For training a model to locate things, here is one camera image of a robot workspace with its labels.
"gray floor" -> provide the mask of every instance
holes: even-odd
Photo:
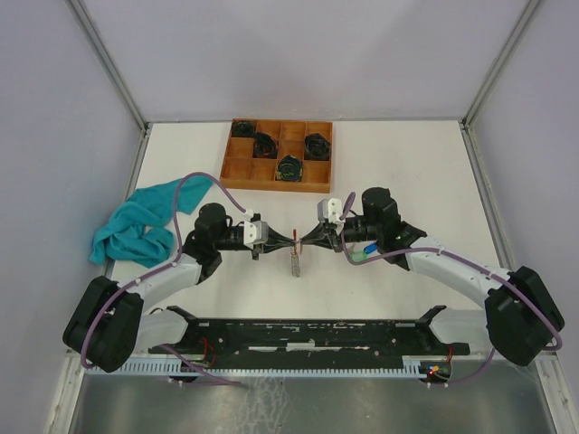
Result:
[[[457,378],[476,369],[455,362]],[[86,375],[71,433],[549,433],[536,370],[494,362],[477,381],[244,378],[181,389],[166,379]]]

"wall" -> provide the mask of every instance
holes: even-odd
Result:
[[[566,320],[561,363],[579,402],[579,3],[544,2],[475,124],[517,264]]]
[[[0,13],[0,432],[42,432],[138,130],[62,0]]]
[[[461,118],[526,0],[85,0],[147,120]]]

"white table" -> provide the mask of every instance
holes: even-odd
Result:
[[[230,123],[155,124],[137,188],[165,183],[193,171],[219,177]],[[330,197],[388,187],[400,214],[447,247],[497,264],[459,124],[454,121],[350,121],[334,124]],[[317,224],[316,193],[232,190],[238,202],[261,212],[276,231],[303,235]],[[221,203],[237,222],[241,215],[212,187],[204,203]],[[179,214],[184,236],[197,212]],[[173,230],[173,224],[167,225]],[[160,306],[179,305],[195,316],[278,318],[416,318],[434,305],[477,308],[438,282],[385,261],[353,267],[342,254],[306,246],[301,277],[290,271],[290,252],[278,250],[253,261],[249,252],[223,252],[223,264],[203,284],[187,288]],[[112,277],[123,280],[146,269],[117,262]]]

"wooden box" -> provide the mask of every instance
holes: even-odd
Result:
[[[306,120],[234,119],[251,121],[256,132],[268,134],[278,145],[275,158],[255,158],[252,137],[233,137],[230,130],[223,158],[220,180],[227,188],[272,190],[279,192],[329,193],[334,153],[331,122]],[[309,160],[305,156],[305,137],[319,133],[330,143],[328,161]],[[302,162],[301,181],[276,180],[278,162],[284,156]]]

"towel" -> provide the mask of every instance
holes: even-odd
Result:
[[[134,260],[151,268],[169,259],[174,235],[163,226],[173,217],[173,195],[179,181],[137,189],[95,233],[90,261],[100,265],[108,256]],[[177,210],[193,212],[211,184],[202,176],[185,181],[177,198]]]

